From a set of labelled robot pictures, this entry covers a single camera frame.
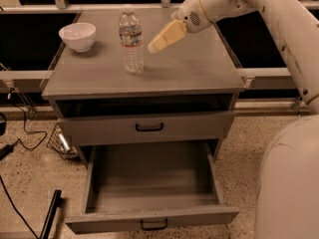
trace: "cabinet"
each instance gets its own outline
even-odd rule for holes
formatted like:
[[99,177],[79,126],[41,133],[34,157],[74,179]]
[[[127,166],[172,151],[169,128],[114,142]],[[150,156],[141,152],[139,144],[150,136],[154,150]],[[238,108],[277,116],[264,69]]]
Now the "cabinet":
[[214,164],[243,81],[212,27],[149,54],[174,9],[141,8],[145,71],[122,69],[120,10],[85,11],[87,53],[65,48],[43,93],[88,168],[75,233],[230,223]]

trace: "clear bottle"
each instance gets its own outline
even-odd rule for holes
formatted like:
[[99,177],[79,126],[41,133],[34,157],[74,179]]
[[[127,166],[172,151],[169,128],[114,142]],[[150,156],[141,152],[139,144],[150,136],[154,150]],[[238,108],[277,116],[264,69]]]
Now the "clear bottle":
[[142,27],[138,15],[130,5],[124,7],[120,16],[119,34],[126,72],[132,75],[141,74],[144,68]]

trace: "drawer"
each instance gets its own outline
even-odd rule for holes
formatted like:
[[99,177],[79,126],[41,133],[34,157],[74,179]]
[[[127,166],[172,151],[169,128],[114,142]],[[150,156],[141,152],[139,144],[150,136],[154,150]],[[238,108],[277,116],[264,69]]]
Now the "drawer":
[[73,146],[225,138],[234,112],[59,119]]
[[76,233],[160,230],[230,223],[205,140],[93,147]]

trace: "black cable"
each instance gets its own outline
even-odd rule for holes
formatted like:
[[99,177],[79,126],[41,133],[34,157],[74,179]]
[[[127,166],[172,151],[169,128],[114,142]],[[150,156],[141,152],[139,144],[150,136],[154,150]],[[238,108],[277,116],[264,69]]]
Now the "black cable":
[[43,133],[43,134],[44,134],[44,136],[41,138],[41,140],[40,140],[34,147],[28,147],[28,146],[26,146],[20,138],[18,138],[12,145],[13,145],[13,146],[16,146],[16,145],[18,145],[18,144],[20,143],[25,149],[27,149],[27,150],[29,150],[29,151],[35,150],[35,149],[45,140],[45,138],[47,137],[48,134],[47,134],[45,131],[28,131],[28,130],[26,130],[26,125],[27,125],[26,112],[24,112],[23,109],[17,107],[17,106],[14,105],[14,104],[11,104],[11,105],[12,105],[13,107],[15,107],[15,108],[17,108],[17,109],[19,109],[19,110],[22,111],[22,113],[23,113],[23,129],[24,129],[24,131],[25,131],[26,133],[28,133],[28,134]]
[[3,182],[3,180],[2,180],[1,175],[0,175],[0,182],[1,182],[2,186],[3,186],[4,192],[6,193],[6,195],[7,195],[8,199],[9,199],[9,201],[10,201],[10,203],[11,203],[13,209],[14,209],[14,210],[16,211],[16,213],[20,216],[20,218],[23,220],[23,222],[27,225],[27,227],[30,229],[30,231],[31,231],[32,234],[35,236],[35,238],[39,239],[39,237],[37,236],[37,234],[33,231],[33,229],[30,227],[30,225],[28,224],[28,222],[25,220],[25,218],[22,216],[22,214],[18,211],[18,209],[17,209],[16,206],[14,205],[14,203],[13,203],[13,201],[12,201],[10,195],[9,195],[9,192],[8,192],[8,190],[7,190],[7,188],[6,188],[5,184],[4,184],[4,182]]

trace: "speckled floor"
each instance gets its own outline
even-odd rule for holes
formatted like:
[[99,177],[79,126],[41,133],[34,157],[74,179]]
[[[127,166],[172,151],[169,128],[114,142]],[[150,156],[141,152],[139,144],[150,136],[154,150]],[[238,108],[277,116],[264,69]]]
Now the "speckled floor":
[[[28,135],[17,115],[4,112],[9,121],[7,132],[0,137],[0,147],[18,137],[32,146],[41,135]],[[268,142],[285,125],[297,119],[291,111],[275,114],[241,111],[234,120],[228,138],[223,142],[216,164],[217,178],[227,205],[240,208],[239,215],[229,225],[169,228],[156,232],[121,232],[75,235],[65,224],[67,216],[80,214],[86,180],[86,168],[81,162],[66,161],[47,147],[56,120],[50,113],[38,113],[27,123],[27,129],[45,130],[46,140],[34,151],[20,144],[0,161],[0,172],[16,207],[35,231],[41,231],[55,189],[62,190],[64,204],[59,208],[52,238],[206,238],[251,239],[254,235],[254,207],[261,157]],[[28,228],[14,212],[0,187],[0,238],[32,238]]]

